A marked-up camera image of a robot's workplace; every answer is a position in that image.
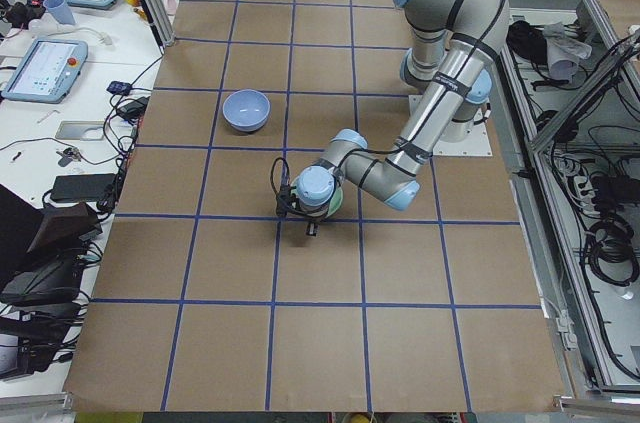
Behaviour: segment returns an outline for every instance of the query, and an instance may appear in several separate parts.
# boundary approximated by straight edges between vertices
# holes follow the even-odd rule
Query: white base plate
[[[418,107],[420,98],[420,95],[409,95],[409,111],[411,113]],[[478,110],[476,119],[480,118],[482,118],[482,113]],[[433,149],[433,154],[435,156],[493,156],[484,123],[473,126],[471,133],[458,143],[438,141]]]

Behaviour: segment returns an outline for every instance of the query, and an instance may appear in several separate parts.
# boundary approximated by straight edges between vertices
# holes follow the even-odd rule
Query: blue cup
[[[67,0],[44,0],[43,3],[46,10],[60,24],[75,25],[76,20],[71,13],[71,8],[67,4]]]

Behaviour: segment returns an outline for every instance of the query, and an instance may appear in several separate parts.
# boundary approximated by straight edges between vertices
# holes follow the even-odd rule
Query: blue bowl
[[[240,90],[224,100],[222,114],[238,131],[250,133],[259,130],[269,118],[269,99],[256,90]]]

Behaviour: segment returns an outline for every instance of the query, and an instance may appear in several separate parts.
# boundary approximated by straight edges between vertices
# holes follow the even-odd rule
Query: robotic arm
[[[506,0],[394,0],[404,8],[417,34],[453,32],[450,49],[426,86],[417,110],[387,152],[367,149],[366,140],[353,130],[342,130],[323,155],[304,169],[293,183],[293,197],[281,187],[278,214],[287,209],[309,221],[307,234],[332,212],[345,180],[356,184],[396,210],[413,201],[416,175],[449,122],[464,112],[464,100],[480,72],[497,59],[504,45],[509,8]],[[385,155],[384,161],[375,155]]]

